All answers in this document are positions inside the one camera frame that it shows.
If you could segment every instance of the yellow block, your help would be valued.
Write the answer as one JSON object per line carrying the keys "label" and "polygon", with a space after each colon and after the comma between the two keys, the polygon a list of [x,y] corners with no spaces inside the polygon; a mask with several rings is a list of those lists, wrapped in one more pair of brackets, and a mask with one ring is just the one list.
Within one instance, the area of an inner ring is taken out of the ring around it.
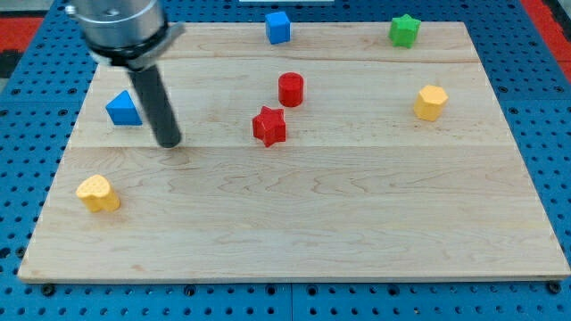
{"label": "yellow block", "polygon": [[119,208],[119,197],[107,178],[101,175],[93,175],[79,185],[75,194],[86,205],[88,210],[114,211]]}
{"label": "yellow block", "polygon": [[418,92],[414,113],[420,119],[435,121],[440,117],[447,102],[448,95],[442,87],[425,86]]}

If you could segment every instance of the red cylinder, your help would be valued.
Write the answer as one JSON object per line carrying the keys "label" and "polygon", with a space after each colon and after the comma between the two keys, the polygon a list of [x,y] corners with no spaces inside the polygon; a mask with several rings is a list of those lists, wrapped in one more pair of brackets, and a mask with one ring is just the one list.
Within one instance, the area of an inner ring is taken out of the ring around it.
{"label": "red cylinder", "polygon": [[287,72],[277,81],[277,99],[285,107],[299,106],[303,102],[303,77],[295,72]]}

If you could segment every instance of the toy block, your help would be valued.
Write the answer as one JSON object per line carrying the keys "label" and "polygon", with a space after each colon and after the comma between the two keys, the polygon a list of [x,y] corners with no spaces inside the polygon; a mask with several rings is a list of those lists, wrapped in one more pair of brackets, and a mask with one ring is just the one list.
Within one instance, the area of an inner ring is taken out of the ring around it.
{"label": "toy block", "polygon": [[448,95],[442,87],[425,86],[418,92],[414,113],[423,120],[435,121],[443,112]]}
{"label": "toy block", "polygon": [[303,102],[303,77],[287,72],[277,80],[277,99],[285,107],[296,107]]}
{"label": "toy block", "polygon": [[143,124],[127,90],[108,103],[105,109],[115,125],[140,126]]}
{"label": "toy block", "polygon": [[291,23],[285,12],[266,14],[266,36],[272,45],[290,40]]}
{"label": "toy block", "polygon": [[261,107],[258,116],[252,119],[253,136],[262,140],[266,147],[275,142],[286,141],[286,121],[284,110],[273,110],[269,107]]}
{"label": "toy block", "polygon": [[119,208],[119,197],[107,178],[101,175],[93,175],[81,183],[75,194],[85,204],[88,210],[114,211]]}
{"label": "toy block", "polygon": [[402,17],[393,18],[389,38],[393,41],[393,46],[411,48],[417,39],[418,29],[420,29],[420,20],[405,14]]}

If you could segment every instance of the blue pegboard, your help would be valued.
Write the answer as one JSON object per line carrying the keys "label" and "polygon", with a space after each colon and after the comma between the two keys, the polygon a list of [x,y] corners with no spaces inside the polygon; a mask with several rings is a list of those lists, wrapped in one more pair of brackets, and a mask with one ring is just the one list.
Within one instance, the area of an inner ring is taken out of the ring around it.
{"label": "blue pegboard", "polygon": [[[29,242],[95,72],[56,0],[0,95],[0,319],[562,320],[571,284],[23,284]],[[328,6],[164,0],[172,21],[464,21],[561,246],[571,258],[571,86],[517,1],[336,0]]]}

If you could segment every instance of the black cylinder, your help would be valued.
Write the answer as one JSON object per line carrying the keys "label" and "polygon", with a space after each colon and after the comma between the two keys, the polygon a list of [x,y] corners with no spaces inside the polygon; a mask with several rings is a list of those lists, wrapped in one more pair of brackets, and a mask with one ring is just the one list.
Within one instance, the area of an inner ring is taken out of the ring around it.
{"label": "black cylinder", "polygon": [[143,71],[129,71],[128,75],[143,104],[157,143],[165,148],[176,146],[180,143],[181,134],[156,65]]}

